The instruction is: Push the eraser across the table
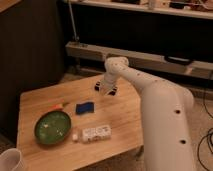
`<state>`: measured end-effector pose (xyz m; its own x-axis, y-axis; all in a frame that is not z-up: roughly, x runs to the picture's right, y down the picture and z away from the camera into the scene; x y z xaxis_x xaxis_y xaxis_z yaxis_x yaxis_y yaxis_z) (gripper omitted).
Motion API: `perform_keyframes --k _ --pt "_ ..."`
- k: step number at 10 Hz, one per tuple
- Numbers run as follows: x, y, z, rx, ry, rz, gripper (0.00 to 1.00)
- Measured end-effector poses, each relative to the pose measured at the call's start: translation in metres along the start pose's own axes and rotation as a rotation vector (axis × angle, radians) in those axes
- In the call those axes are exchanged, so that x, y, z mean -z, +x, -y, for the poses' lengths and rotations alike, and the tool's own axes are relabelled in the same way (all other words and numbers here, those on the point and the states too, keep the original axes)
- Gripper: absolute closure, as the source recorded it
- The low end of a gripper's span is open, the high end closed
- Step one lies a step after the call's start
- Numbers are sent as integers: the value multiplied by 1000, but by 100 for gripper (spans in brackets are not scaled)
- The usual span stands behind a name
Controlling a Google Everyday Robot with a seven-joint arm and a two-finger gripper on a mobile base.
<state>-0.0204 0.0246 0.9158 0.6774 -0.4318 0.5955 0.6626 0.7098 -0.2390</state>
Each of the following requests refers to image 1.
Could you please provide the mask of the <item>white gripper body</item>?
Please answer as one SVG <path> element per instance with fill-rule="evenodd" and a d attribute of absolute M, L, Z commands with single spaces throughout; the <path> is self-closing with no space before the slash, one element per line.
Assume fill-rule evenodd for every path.
<path fill-rule="evenodd" d="M 116 85 L 116 79 L 114 76 L 105 74 L 100 81 L 100 93 L 109 94 Z"/>

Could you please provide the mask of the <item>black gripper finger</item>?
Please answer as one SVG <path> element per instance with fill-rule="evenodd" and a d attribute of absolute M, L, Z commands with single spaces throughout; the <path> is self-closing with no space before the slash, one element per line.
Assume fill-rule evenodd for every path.
<path fill-rule="evenodd" d="M 100 90 L 100 81 L 98 81 L 98 82 L 95 84 L 94 89 L 95 89 L 96 91 L 99 91 L 99 90 Z"/>
<path fill-rule="evenodd" d="M 117 92 L 117 87 L 114 87 L 112 90 L 109 91 L 107 95 L 115 96 Z"/>

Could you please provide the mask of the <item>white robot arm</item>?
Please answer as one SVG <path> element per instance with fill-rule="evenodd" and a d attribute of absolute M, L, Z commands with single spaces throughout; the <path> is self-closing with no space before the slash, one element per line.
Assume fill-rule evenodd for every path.
<path fill-rule="evenodd" d="M 140 97 L 146 171 L 197 171 L 186 118 L 194 104 L 191 91 L 131 68 L 126 57 L 106 59 L 105 69 L 101 94 L 108 94 L 123 78 Z"/>

